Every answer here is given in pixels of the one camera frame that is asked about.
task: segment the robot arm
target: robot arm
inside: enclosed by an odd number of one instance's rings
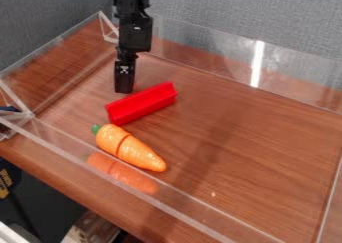
[[[151,50],[152,18],[144,12],[149,0],[113,0],[118,19],[117,59],[114,61],[114,91],[131,93],[135,81],[137,52]]]

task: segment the toy carrot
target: toy carrot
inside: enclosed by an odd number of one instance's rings
[[[102,153],[92,153],[86,163],[139,191],[148,194],[153,194],[157,191],[156,183],[145,175],[110,159]]]
[[[152,149],[141,143],[128,132],[113,124],[94,125],[92,132],[96,135],[97,146],[109,154],[131,165],[163,172],[165,162]]]

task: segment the clear acrylic box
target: clear acrylic box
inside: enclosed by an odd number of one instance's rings
[[[169,169],[149,173],[110,158],[156,190],[85,162],[106,155],[89,128],[108,123],[104,105],[124,97],[112,82],[117,30],[101,12],[1,72],[1,105],[21,110],[0,116],[2,140],[29,138],[220,242],[338,242],[342,65],[153,17],[135,91],[172,81],[179,97],[124,129]]]

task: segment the wood grain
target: wood grain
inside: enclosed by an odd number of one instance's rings
[[[49,50],[10,81],[30,107],[50,100],[38,110],[38,119],[92,145],[89,127],[106,123],[102,106],[123,97],[112,91],[113,47],[84,37],[96,27],[96,22],[88,25],[68,38],[68,45]],[[169,45],[173,52],[183,49]],[[50,99],[50,92],[82,73],[102,52],[97,65]],[[196,57],[195,50],[188,52]],[[165,80],[179,91],[176,104],[124,126],[168,163],[167,172],[152,175],[279,240],[312,242],[340,158],[339,115],[145,54],[136,77],[136,91]],[[16,136],[0,146],[8,160],[144,241],[211,241],[30,140]],[[191,209],[191,202],[172,204]],[[224,233],[237,242],[255,242],[243,226]]]

